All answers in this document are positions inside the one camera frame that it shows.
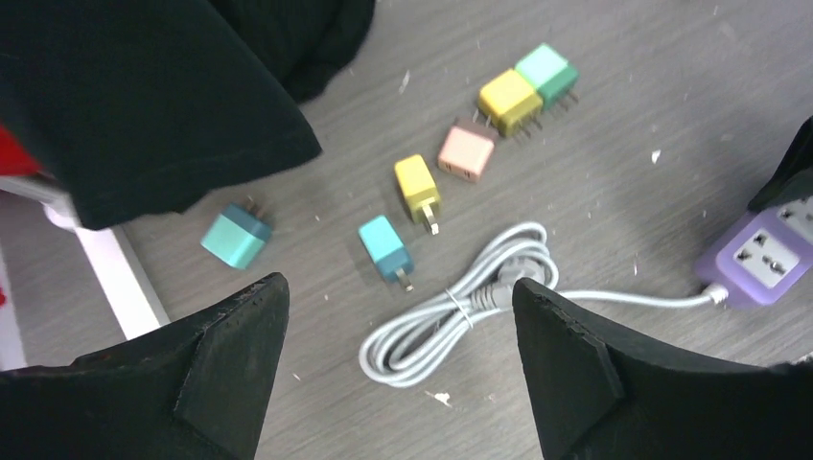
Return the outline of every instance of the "teal power adapter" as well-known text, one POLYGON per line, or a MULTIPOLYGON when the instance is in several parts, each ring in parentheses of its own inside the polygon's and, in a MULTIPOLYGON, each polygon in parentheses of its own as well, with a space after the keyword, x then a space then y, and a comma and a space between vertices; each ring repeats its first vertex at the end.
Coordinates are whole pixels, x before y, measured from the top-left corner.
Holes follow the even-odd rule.
POLYGON ((359 228, 359 237, 382 277, 398 282, 407 291, 412 290, 409 273, 415 268, 404 242, 385 216, 378 216, 359 228))
POLYGON ((232 203, 218 216, 200 245, 227 265, 245 270, 271 238, 271 227, 248 210, 232 203))

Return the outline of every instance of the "cable tie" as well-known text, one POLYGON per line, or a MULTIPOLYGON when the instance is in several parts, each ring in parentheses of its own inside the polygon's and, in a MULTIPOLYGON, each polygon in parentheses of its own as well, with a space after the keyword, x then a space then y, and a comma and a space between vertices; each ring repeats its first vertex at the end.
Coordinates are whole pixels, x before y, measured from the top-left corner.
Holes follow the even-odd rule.
POLYGON ((446 289, 446 295, 448 295, 449 298, 452 299, 452 302, 457 305, 457 309, 460 310, 460 312, 463 313, 463 316, 466 317, 466 321, 469 323, 469 328, 471 328, 473 331, 475 329, 475 323, 472 322, 472 318, 469 317, 469 313, 467 313, 463 306, 460 305, 460 302, 457 302, 457 299, 454 298, 454 294, 452 294, 450 290, 446 289))

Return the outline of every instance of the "metal prong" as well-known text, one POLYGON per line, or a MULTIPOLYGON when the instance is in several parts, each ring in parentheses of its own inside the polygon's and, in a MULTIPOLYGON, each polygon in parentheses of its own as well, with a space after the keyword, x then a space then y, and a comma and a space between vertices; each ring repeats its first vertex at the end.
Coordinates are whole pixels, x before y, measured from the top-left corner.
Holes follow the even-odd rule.
POLYGON ((257 204, 257 201, 254 201, 251 195, 245 198, 245 211, 255 217, 257 216, 257 212, 260 211, 260 205, 257 204))
POLYGON ((434 217, 434 212, 431 210, 431 206, 425 204, 421 211, 424 213, 424 219, 426 219, 427 229, 433 235, 437 235, 440 232, 440 227, 437 225, 437 219, 434 217))
POLYGON ((401 288, 404 288, 406 292, 410 292, 414 289, 412 282, 409 280, 407 273, 404 271, 403 268, 399 268, 395 270, 395 276, 398 277, 398 283, 401 285, 401 288))

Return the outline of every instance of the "paper scrap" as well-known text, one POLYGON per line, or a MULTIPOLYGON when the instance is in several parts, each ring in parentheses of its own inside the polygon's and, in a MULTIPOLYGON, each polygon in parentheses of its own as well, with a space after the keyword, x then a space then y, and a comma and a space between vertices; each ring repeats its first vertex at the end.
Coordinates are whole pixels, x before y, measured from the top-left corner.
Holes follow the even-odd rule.
POLYGON ((404 74, 404 79, 401 80, 401 87, 398 88, 398 94, 404 94, 404 91, 407 90, 407 85, 409 84, 409 71, 407 70, 404 74))
POLYGON ((449 396, 449 393, 436 393, 434 395, 431 394, 429 391, 425 391, 424 393, 426 393, 427 396, 436 399, 437 401, 439 401, 443 405, 445 405, 447 407, 452 407, 452 405, 449 404, 449 398, 451 398, 451 396, 449 396))

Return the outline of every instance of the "white cable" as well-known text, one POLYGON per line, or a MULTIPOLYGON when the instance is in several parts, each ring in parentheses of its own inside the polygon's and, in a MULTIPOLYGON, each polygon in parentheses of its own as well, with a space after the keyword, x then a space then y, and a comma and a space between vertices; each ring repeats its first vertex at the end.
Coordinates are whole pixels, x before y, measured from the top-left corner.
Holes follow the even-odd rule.
MULTIPOLYGON (((359 364, 370 379, 407 388, 440 366, 458 340, 478 322, 509 311, 514 284, 522 278, 555 289, 559 268, 539 222, 523 222, 497 235, 457 283, 445 292, 382 324, 361 344, 359 364)), ((711 285, 701 295, 661 299, 603 290, 561 291, 571 300, 603 300, 662 309, 719 304, 728 293, 711 285)))

